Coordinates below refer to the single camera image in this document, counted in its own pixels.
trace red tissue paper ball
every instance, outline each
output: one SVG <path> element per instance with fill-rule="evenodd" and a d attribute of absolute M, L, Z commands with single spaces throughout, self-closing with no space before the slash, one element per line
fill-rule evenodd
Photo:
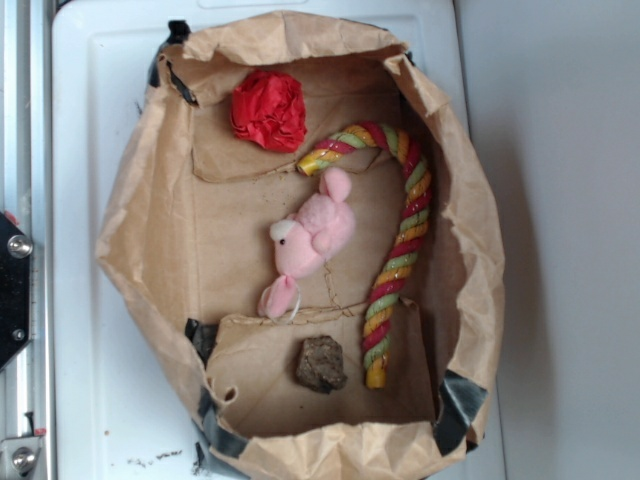
<path fill-rule="evenodd" d="M 305 116 L 302 85 L 286 73 L 256 70 L 233 90 L 236 137 L 267 150 L 295 152 L 307 133 Z"/>

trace bolt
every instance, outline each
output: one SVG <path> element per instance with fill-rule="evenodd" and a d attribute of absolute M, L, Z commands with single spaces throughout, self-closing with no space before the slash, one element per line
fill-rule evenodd
<path fill-rule="evenodd" d="M 14 258 L 25 258 L 33 252 L 33 243 L 24 235 L 14 235 L 7 243 L 9 253 Z"/>
<path fill-rule="evenodd" d="M 35 467 L 36 454 L 30 448 L 20 447 L 13 452 L 11 463 L 13 463 L 13 468 L 16 469 L 20 476 L 25 476 Z"/>
<path fill-rule="evenodd" d="M 21 328 L 17 328 L 13 331 L 11 336 L 16 342 L 21 342 L 22 340 L 24 340 L 24 330 L 22 330 Z"/>

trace striped rope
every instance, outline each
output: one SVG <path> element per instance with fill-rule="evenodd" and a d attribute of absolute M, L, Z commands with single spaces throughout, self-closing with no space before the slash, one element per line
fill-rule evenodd
<path fill-rule="evenodd" d="M 402 211 L 400 231 L 378 275 L 365 314 L 363 329 L 364 367 L 366 384 L 371 389 L 383 388 L 389 364 L 391 343 L 390 318 L 400 297 L 399 291 L 411 274 L 418 259 L 418 250 L 428 229 L 431 201 L 431 174 L 420 144 L 407 132 L 374 122 L 350 125 L 341 132 L 322 140 L 297 165 L 298 171 L 311 176 L 355 150 L 378 147 L 388 151 L 402 166 L 407 199 Z"/>

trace rock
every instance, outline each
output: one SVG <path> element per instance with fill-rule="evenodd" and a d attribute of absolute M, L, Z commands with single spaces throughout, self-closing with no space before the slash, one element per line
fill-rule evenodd
<path fill-rule="evenodd" d="M 344 387 L 347 376 L 340 344 L 327 335 L 305 339 L 296 378 L 301 385 L 319 393 L 328 394 Z"/>

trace paper bag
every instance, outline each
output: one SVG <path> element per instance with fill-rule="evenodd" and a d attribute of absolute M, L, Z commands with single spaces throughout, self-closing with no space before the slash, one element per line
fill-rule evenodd
<path fill-rule="evenodd" d="M 273 479 L 418 479 L 463 459 L 487 419 L 504 256 L 493 195 L 449 99 L 406 44 L 370 25 L 275 12 L 182 37 L 157 57 L 97 256 L 211 452 Z M 230 93 L 256 68 L 302 84 L 308 133 L 295 153 L 233 135 Z M 361 331 L 401 220 L 388 154 L 341 160 L 357 231 L 301 281 L 293 323 L 256 314 L 276 275 L 269 225 L 318 188 L 296 161 L 363 120 L 408 131 L 433 174 L 429 233 L 394 312 L 383 390 L 364 386 Z M 217 328 L 205 362 L 185 336 L 189 319 Z M 330 395 L 294 378 L 302 339 L 321 334 L 342 345 L 348 376 Z"/>

